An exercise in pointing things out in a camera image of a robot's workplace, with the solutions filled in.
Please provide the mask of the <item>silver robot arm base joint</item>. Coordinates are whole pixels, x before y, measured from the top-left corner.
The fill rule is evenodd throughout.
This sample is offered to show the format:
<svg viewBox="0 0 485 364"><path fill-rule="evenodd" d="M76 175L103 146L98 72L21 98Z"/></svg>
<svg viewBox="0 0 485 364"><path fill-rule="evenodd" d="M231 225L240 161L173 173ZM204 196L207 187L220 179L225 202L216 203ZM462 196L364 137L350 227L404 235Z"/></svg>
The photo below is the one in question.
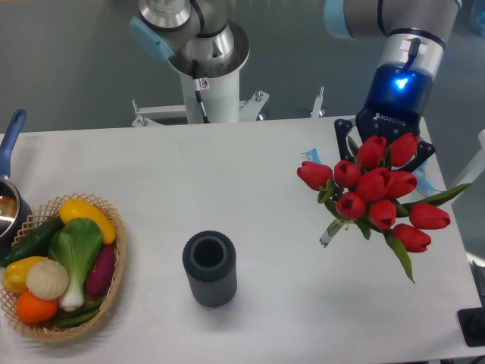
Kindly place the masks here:
<svg viewBox="0 0 485 364"><path fill-rule="evenodd" d="M130 32L146 53L193 78L226 76L249 57L248 36L229 18L227 1L140 1Z"/></svg>

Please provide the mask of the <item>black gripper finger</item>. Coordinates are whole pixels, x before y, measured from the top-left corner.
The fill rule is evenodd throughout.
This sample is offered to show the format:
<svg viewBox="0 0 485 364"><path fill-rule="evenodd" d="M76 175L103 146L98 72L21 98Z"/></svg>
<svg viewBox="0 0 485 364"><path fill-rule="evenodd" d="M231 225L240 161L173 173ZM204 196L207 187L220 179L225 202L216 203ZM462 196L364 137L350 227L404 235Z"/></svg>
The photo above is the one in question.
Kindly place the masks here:
<svg viewBox="0 0 485 364"><path fill-rule="evenodd" d="M354 162L355 159L349 150L347 137L354 127L354 121L349 119L338 118L334 121L334 129L336 134L336 141L341 160Z"/></svg>
<svg viewBox="0 0 485 364"><path fill-rule="evenodd" d="M415 157L404 166L405 171L415 171L422 166L435 153L436 149L433 144L424 140L418 142Z"/></svg>

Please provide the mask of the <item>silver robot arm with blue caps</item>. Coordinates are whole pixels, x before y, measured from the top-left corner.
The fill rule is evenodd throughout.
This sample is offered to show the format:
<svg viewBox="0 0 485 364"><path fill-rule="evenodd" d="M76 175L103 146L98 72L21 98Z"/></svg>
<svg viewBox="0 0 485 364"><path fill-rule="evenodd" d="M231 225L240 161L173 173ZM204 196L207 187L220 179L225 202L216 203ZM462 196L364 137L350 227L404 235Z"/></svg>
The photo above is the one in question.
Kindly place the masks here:
<svg viewBox="0 0 485 364"><path fill-rule="evenodd" d="M385 36L368 96L355 121L336 127L340 155L350 157L346 136L353 125L362 141L391 143L420 134L420 120L439 70L460 1L326 1L324 22L340 39Z"/></svg>

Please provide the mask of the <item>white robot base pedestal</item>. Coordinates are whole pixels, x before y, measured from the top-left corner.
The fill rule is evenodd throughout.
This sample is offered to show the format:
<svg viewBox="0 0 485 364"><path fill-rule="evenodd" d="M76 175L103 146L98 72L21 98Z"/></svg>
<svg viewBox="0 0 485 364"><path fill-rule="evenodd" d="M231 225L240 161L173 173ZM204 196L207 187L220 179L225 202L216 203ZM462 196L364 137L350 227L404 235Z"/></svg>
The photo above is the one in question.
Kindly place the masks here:
<svg viewBox="0 0 485 364"><path fill-rule="evenodd" d="M188 124L236 123L261 120L261 111L270 95L258 90L247 100L240 98L240 71L222 77L194 79L180 74L182 105L138 107L135 102L133 127L160 126L169 119L182 118Z"/></svg>

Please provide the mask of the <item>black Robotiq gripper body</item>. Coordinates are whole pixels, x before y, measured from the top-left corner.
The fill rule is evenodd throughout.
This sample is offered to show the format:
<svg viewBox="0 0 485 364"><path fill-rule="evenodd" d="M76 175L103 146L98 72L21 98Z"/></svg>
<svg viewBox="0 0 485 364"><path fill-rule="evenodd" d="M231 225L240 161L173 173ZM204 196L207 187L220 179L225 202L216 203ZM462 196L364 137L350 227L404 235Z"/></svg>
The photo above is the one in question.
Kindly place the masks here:
<svg viewBox="0 0 485 364"><path fill-rule="evenodd" d="M433 79L418 71L404 72L385 64L376 69L363 109L355 124L363 142L373 136L391 143L406 133L420 135L420 120Z"/></svg>

